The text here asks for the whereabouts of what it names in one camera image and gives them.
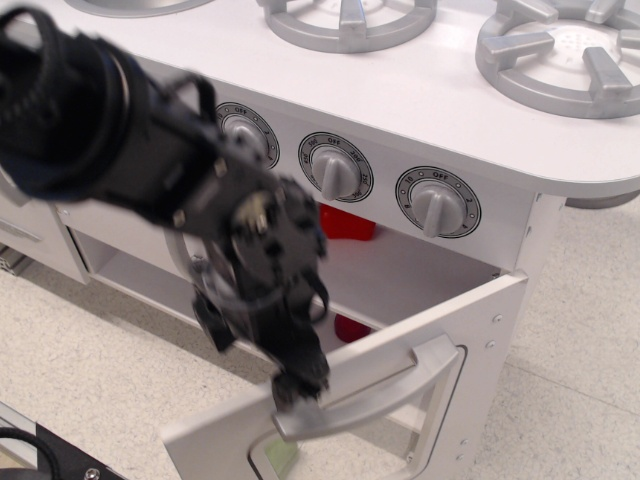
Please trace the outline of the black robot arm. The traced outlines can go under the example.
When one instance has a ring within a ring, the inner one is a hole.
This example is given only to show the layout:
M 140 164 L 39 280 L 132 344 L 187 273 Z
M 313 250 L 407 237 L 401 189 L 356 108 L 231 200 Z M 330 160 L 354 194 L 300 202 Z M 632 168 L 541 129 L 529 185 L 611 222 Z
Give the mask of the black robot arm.
M 4 11 L 1 24 L 21 17 L 40 42 L 1 37 L 2 169 L 29 197 L 96 200 L 162 227 L 216 348 L 244 340 L 266 354 L 279 368 L 279 410 L 317 399 L 330 369 L 311 304 L 329 295 L 314 199 L 221 130 L 204 77 L 158 83 L 131 55 L 68 35 L 28 5 Z

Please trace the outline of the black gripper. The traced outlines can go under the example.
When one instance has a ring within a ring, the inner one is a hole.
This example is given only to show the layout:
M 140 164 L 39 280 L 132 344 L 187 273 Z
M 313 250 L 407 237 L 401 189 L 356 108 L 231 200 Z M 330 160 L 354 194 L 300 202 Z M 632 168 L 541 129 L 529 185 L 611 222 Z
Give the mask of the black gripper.
M 204 288 L 195 286 L 193 300 L 198 323 L 218 351 L 244 340 L 278 366 L 271 381 L 278 412 L 316 400 L 328 388 L 330 368 L 314 325 L 328 313 L 329 294 L 316 259 L 270 291 L 249 280 L 247 298 L 238 297 L 206 260 L 202 277 Z

